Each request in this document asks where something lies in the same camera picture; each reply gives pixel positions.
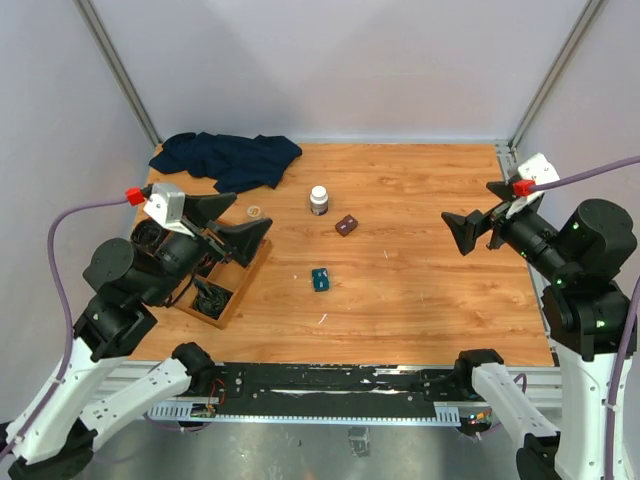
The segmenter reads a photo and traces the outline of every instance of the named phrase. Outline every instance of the white pill bottle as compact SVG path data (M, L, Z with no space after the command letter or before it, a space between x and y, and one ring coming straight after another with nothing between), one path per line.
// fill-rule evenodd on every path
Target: white pill bottle
M322 185L316 185L311 189L311 213L324 215L329 210L329 194Z

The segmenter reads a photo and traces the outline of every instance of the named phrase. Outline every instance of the white wall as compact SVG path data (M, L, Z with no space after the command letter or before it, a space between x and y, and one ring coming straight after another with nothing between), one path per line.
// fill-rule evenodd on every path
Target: white wall
M506 139L585 0L94 0L166 138Z
M519 149L527 158L541 151L567 176L640 154L640 3L607 2L587 33L557 88L536 118ZM640 238L640 166L618 170L547 194L540 212L555 226L590 197L606 198L626 208ZM636 251L618 276L631 294L640 275ZM625 437L640 474L640 357L628 382Z
M2 2L0 58L0 421L7 421L63 351L46 259L50 222L70 206L140 184L151 146L73 2ZM81 277L91 253L131 220L122 206L60 226L57 252L74 318L91 295Z

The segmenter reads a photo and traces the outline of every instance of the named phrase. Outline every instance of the wooden table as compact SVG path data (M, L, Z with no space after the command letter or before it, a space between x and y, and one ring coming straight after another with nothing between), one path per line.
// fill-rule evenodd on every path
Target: wooden table
M440 218L498 203L484 187L501 178L493 146L302 149L277 189L242 193L223 216L244 222L259 205L274 220L273 250L228 327L154 309L159 323L133 358L163 359L194 341L220 361L448 365L461 350L495 348L511 365L551 364L525 262L484 239L462 257ZM148 180L214 192L214 180L185 172L151 170ZM321 217L309 211L318 184L330 195ZM343 238L334 225L347 214L359 226ZM331 289L315 293L319 267Z

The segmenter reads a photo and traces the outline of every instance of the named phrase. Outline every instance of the wooden box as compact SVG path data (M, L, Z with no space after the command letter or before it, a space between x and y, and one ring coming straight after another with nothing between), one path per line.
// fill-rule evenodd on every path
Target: wooden box
M229 225L228 223L217 220L216 223L221 225ZM192 308L193 301L198 294L198 288L195 285L191 285L187 292L182 296L180 300L173 306L173 308L177 308L198 320L202 320L209 325L213 325L217 328L224 328L236 308L240 302L242 302L242 298L244 294L247 292L247 289L251 286L251 282L254 277L258 273L258 270L265 262L267 257L269 256L269 251L271 250L271 241L268 238L263 238L260 243L260 247L256 252L255 257L249 264L247 268L242 268L238 263L232 261L230 263L216 263L209 275L206 277L201 277L196 275L195 278L207 282L209 284L218 285L228 291L231 292L231 298L227 302L224 310L220 314L220 316L215 319L204 315L203 313L198 312ZM173 292L173 295L178 295L189 283L190 277L185 278L180 286Z

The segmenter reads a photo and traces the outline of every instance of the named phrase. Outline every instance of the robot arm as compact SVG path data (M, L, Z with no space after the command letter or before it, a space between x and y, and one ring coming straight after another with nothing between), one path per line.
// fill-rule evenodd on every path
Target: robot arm
M17 460L13 479L73 478L116 432L158 402L211 385L215 364L195 344L179 346L148 375L98 403L87 405L102 381L135 350L156 324L146 306L167 299L205 256L247 266L271 219L235 227L215 220L235 194L192 197L171 184L128 192L132 204L148 197L145 212L172 233L153 253L114 238L93 254L84 278L96 292L76 321L64 377L24 435L19 435L47 395L45 384L29 407L5 428L5 445ZM57 365L49 382L56 381Z
M630 308L629 299L613 278L637 246L633 222L618 205L590 199L557 231L537 214L542 196L515 195L523 179L546 183L555 177L555 170L538 154L520 166L508 183L487 184L502 203L486 213L476 210L467 217L443 213L442 218L463 255L491 230L489 249L508 244L550 282L542 303L562 373L562 435L555 434L550 423L542 422L539 413L533 414L535 409L524 395L514 390L513 382L506 381L500 362L467 362L464 378L472 383L472 391L495 409L520 447L517 463L522 479L604 478L609 408L616 412L613 474L627 478L622 459L623 395L617 405L609 406L607 392ZM636 350L635 333L634 327L625 352L621 387ZM507 405L506 398L516 403Z

